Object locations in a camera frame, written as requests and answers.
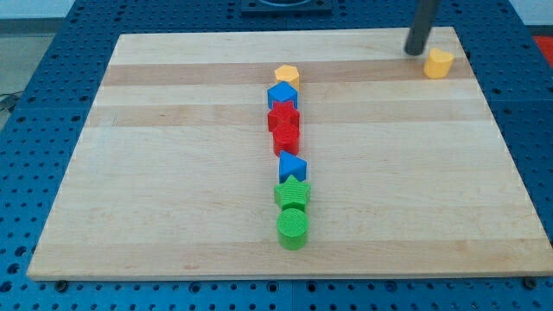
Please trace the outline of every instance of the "black cylinder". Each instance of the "black cylinder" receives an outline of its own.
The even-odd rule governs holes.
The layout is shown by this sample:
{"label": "black cylinder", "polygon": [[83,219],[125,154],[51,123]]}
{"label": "black cylinder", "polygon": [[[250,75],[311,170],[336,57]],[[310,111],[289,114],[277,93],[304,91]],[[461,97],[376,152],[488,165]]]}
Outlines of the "black cylinder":
{"label": "black cylinder", "polygon": [[407,35],[405,42],[405,53],[409,55],[420,55],[429,38],[432,22],[438,13],[440,0],[419,0],[416,7],[415,20]]}

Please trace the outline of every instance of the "yellow block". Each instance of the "yellow block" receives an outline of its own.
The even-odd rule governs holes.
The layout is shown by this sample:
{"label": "yellow block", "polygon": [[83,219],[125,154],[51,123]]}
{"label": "yellow block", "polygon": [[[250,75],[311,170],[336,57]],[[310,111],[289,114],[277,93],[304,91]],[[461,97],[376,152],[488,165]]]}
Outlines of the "yellow block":
{"label": "yellow block", "polygon": [[286,81],[296,91],[300,91],[300,73],[297,68],[290,65],[282,65],[275,70],[275,83]]}
{"label": "yellow block", "polygon": [[431,48],[429,57],[424,63],[424,74],[430,79],[444,78],[453,65],[453,59],[453,54],[441,51],[439,48]]}

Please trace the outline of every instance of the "wood grain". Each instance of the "wood grain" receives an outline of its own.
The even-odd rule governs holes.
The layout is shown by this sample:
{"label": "wood grain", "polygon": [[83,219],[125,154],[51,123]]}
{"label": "wood grain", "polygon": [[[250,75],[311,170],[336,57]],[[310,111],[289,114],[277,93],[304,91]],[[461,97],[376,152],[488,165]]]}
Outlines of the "wood grain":
{"label": "wood grain", "polygon": [[[544,276],[553,250],[451,28],[123,35],[28,274],[37,280]],[[294,42],[298,49],[270,48]],[[272,70],[302,72],[309,242],[277,242]]]}

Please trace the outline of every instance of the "blue pentagon block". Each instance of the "blue pentagon block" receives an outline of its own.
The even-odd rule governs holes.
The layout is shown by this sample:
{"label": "blue pentagon block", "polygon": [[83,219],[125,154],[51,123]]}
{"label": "blue pentagon block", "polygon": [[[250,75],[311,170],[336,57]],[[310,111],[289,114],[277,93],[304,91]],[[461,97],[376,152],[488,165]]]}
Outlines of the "blue pentagon block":
{"label": "blue pentagon block", "polygon": [[293,175],[298,181],[305,181],[307,177],[308,163],[289,152],[280,152],[280,162],[278,163],[278,180],[285,182],[288,177]]}
{"label": "blue pentagon block", "polygon": [[274,101],[285,102],[288,100],[293,101],[294,108],[297,109],[297,91],[288,82],[280,82],[267,90],[267,99],[269,109],[273,109]]}

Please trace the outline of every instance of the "green block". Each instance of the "green block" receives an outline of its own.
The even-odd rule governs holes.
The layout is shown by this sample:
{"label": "green block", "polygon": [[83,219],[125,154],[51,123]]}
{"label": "green block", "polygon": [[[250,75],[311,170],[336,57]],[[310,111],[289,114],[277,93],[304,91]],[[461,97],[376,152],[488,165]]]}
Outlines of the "green block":
{"label": "green block", "polygon": [[295,208],[283,210],[276,221],[278,243],[287,250],[299,250],[308,241],[308,216]]}
{"label": "green block", "polygon": [[275,203],[283,210],[295,208],[305,212],[309,203],[311,185],[298,181],[293,175],[280,185],[275,186]]}

